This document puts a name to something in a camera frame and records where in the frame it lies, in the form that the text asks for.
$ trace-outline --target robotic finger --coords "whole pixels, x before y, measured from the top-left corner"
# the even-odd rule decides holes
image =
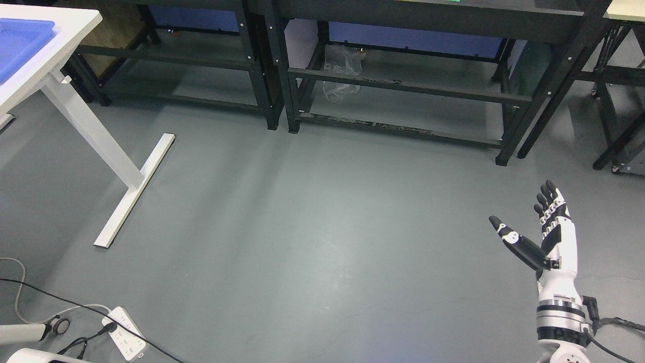
[[[504,245],[515,256],[519,257],[520,260],[533,270],[541,271],[545,268],[546,253],[538,245],[502,223],[498,217],[490,216],[488,220],[497,231],[497,234],[502,238]]]

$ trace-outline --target cable connector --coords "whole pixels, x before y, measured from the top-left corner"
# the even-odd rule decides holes
[[[598,331],[600,322],[600,313],[598,312],[598,301],[591,296],[582,296],[582,304],[587,307],[589,312],[589,319],[591,319],[591,330],[595,335]]]
[[[582,331],[585,335],[589,335],[593,337],[595,334],[589,332],[589,324],[587,323],[582,323],[580,324],[580,331]]]
[[[116,329],[117,329],[117,323],[109,322],[109,323],[107,323],[107,325],[105,325],[103,327],[103,329],[101,329],[101,332],[99,334],[103,334],[103,333],[107,333],[107,332],[111,333],[111,332],[115,331]]]

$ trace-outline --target blue plastic bin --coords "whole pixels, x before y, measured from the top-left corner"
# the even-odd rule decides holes
[[[53,21],[0,18],[0,84],[53,37]]]

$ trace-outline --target white table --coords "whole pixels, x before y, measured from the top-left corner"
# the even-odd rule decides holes
[[[128,187],[94,242],[96,246],[108,248],[175,136],[163,134],[139,170],[72,88],[70,78],[61,73],[60,69],[81,40],[101,22],[102,17],[97,10],[0,4],[0,17],[50,20],[55,23],[54,38],[0,85],[0,127],[12,118],[7,112],[37,90],[42,90],[61,111]]]
[[[645,22],[645,0],[613,0],[607,9],[607,17]]]

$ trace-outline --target power strip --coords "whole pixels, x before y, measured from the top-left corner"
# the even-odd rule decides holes
[[[134,322],[132,321],[132,318],[130,318],[130,315],[128,315],[125,309],[123,309],[121,306],[112,310],[112,312],[110,312],[108,316],[121,323],[121,325],[123,325],[124,327],[127,327],[130,331],[133,331],[134,333],[137,333],[138,335],[141,335],[143,337],[139,328],[134,325]],[[101,323],[103,323],[103,326],[108,325],[110,322],[112,321],[108,318],[103,318],[103,320],[101,321]],[[143,357],[143,351],[148,347],[148,344],[146,344],[146,342],[130,334],[120,326],[117,326],[117,328],[109,334],[112,340],[114,340],[114,344],[117,345],[117,348],[119,348],[119,351],[121,352],[121,354],[123,354],[123,358],[125,358],[129,362]]]

